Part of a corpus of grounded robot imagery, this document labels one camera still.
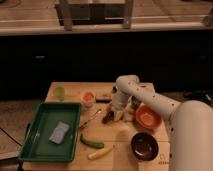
green plastic tray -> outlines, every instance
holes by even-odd
[[[80,103],[39,104],[19,154],[19,161],[72,161],[75,156],[80,112]],[[68,124],[70,128],[62,143],[55,144],[49,137],[59,121]]]

brown bowl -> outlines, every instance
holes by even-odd
[[[143,161],[153,160],[158,155],[158,143],[155,138],[147,133],[137,133],[131,140],[134,155]]]

cabinet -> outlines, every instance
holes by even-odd
[[[0,37],[0,98],[43,98],[52,81],[122,74],[157,91],[212,89],[212,39],[212,30]]]

bowl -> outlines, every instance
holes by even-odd
[[[137,133],[131,140],[131,147],[137,159],[150,161],[158,155],[158,143],[155,138],[147,133]]]
[[[156,129],[162,123],[162,117],[146,105],[140,106],[135,112],[135,120],[144,128]]]

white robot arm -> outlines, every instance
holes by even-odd
[[[200,101],[178,102],[139,83],[136,75],[118,77],[112,106],[120,110],[134,96],[170,120],[170,171],[213,171],[213,109]]]

